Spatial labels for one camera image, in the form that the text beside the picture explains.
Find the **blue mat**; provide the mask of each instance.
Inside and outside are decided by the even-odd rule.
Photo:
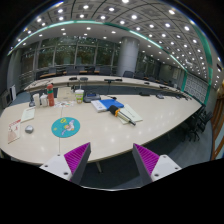
[[[80,129],[80,123],[78,120],[72,117],[63,117],[56,120],[51,131],[59,138],[68,138],[75,135]]]

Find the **recessed light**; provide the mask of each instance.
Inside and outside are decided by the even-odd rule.
[[[173,10],[169,10],[169,13],[170,13],[171,15],[174,15],[174,14],[175,14],[175,12],[174,12]]]

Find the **bottle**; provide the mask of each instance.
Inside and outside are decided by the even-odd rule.
[[[54,106],[54,92],[53,92],[53,85],[52,84],[49,84],[47,86],[47,95],[48,95],[49,106],[50,107]]]

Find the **paper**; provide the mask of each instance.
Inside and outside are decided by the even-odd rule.
[[[9,124],[8,129],[8,144],[16,139],[20,138],[20,121],[15,121]]]
[[[121,108],[121,113],[125,114],[129,117],[132,121],[142,121],[142,118],[128,105],[124,105],[124,108]],[[123,124],[128,124],[127,121],[123,120],[122,118],[118,117]]]
[[[34,118],[35,107],[29,107],[23,111],[21,123]]]
[[[61,101],[55,103],[54,107],[73,107],[75,104],[75,101]]]

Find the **desk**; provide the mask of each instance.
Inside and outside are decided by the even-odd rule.
[[[23,162],[41,165],[57,153],[68,151],[91,142],[88,162],[97,162],[132,150],[133,143],[144,145],[169,132],[200,108],[192,99],[180,100],[165,96],[116,95],[117,100],[129,104],[142,118],[136,126],[123,125],[110,112],[97,113],[91,103],[75,104],[69,108],[37,108],[35,118],[21,123],[20,139],[8,144],[9,123],[20,119],[28,103],[7,107],[0,118],[0,148],[8,155]],[[51,132],[55,120],[74,117],[81,128],[72,137],[59,139]],[[25,133],[25,127],[32,125],[34,132]]]

